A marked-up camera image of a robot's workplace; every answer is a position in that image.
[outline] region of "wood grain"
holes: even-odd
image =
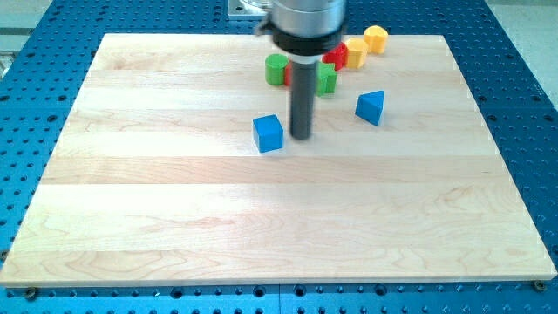
[[[287,121],[269,38],[109,34],[35,193],[8,287],[550,279],[556,270],[446,42],[392,36]],[[384,90],[375,127],[357,96]]]

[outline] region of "green block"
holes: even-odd
[[[326,93],[334,93],[337,83],[337,73],[335,72],[335,64],[319,62],[317,65],[317,96],[323,96]]]
[[[285,82],[285,67],[289,58],[282,54],[272,54],[265,58],[265,80],[270,85],[283,85]]]

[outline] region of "red block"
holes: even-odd
[[[334,50],[323,55],[322,62],[335,64],[335,71],[341,70],[347,64],[347,46],[339,44]]]
[[[285,86],[290,86],[290,77],[291,77],[291,74],[290,74],[290,71],[291,71],[291,70],[290,70],[290,69],[291,69],[291,68],[292,68],[292,64],[291,64],[290,61],[289,61],[289,63],[288,63],[287,66],[285,67],[285,80],[284,80]]]

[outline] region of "yellow block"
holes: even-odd
[[[364,31],[364,41],[368,44],[368,52],[384,53],[387,31],[374,25]]]
[[[347,46],[347,65],[350,69],[359,69],[366,61],[368,44],[361,38],[349,38],[345,42]]]

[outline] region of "blue block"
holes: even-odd
[[[254,119],[252,131],[260,153],[282,147],[282,126],[276,115]]]
[[[355,114],[377,126],[384,109],[384,91],[369,92],[358,96]]]

